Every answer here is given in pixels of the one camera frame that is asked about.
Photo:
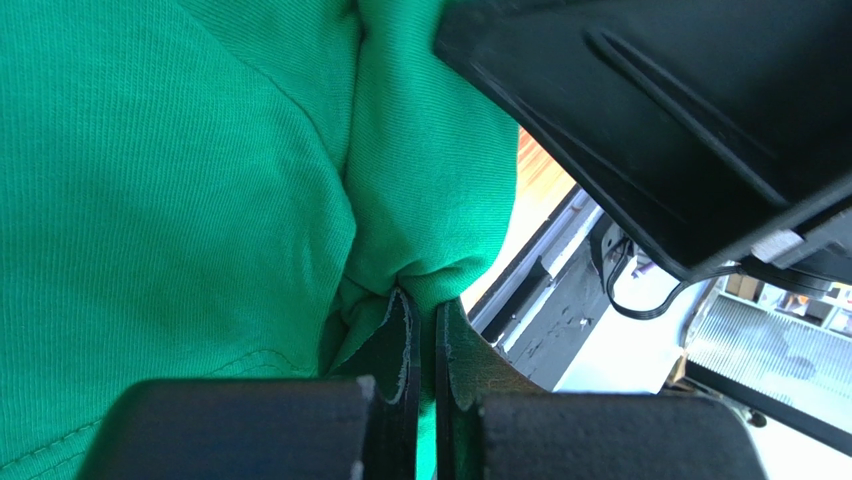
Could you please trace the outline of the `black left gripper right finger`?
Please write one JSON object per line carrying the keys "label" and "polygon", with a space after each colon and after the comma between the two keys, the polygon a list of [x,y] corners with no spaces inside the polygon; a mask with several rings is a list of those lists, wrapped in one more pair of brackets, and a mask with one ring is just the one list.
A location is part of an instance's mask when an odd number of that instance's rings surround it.
{"label": "black left gripper right finger", "polygon": [[762,479],[731,409],[684,394],[549,392],[518,372],[457,301],[436,315],[441,479]]}

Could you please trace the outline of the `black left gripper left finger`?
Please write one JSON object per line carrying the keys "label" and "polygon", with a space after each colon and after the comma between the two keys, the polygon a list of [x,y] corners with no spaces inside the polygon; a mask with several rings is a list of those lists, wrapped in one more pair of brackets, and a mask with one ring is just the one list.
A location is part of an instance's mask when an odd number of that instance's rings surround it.
{"label": "black left gripper left finger", "polygon": [[401,289],[326,379],[168,379],[127,389],[81,479],[412,479],[419,318]]}

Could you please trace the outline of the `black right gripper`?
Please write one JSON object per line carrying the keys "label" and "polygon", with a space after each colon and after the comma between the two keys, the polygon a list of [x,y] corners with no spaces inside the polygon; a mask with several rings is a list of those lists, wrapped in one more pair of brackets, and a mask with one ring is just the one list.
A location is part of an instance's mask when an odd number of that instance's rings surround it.
{"label": "black right gripper", "polygon": [[436,56],[659,266],[851,280],[847,1],[463,1]]}

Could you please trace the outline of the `green t shirt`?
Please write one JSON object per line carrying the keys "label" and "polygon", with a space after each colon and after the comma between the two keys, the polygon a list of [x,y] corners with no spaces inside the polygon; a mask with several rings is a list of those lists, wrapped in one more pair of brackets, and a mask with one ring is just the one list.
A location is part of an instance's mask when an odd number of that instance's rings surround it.
{"label": "green t shirt", "polygon": [[438,307],[497,257],[518,125],[442,1],[1,5],[1,475],[70,479],[153,378],[317,378],[402,288],[435,468]]}

